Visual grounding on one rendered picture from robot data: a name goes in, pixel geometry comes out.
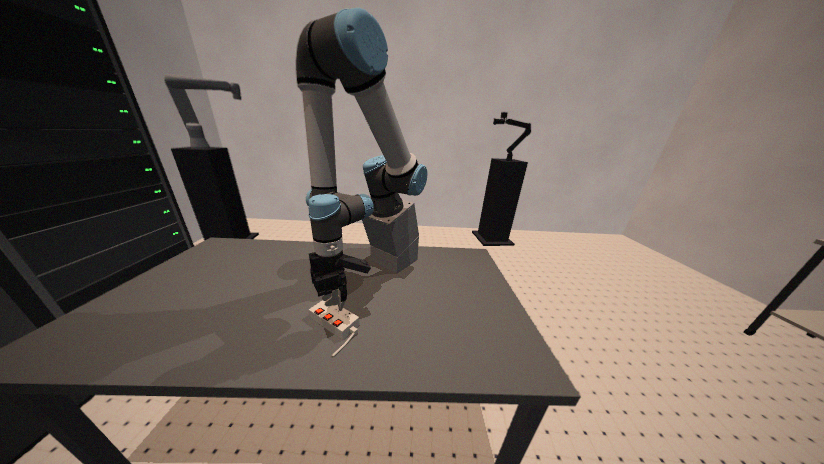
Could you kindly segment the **white power strip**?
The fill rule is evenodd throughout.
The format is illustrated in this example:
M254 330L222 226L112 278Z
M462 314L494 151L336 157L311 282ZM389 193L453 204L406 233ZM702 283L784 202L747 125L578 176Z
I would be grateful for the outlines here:
M325 302L322 300L309 309L310 318L342 340L352 333L347 341L332 354L336 355L358 333L359 317L344 308L339 311L338 305L325 306Z

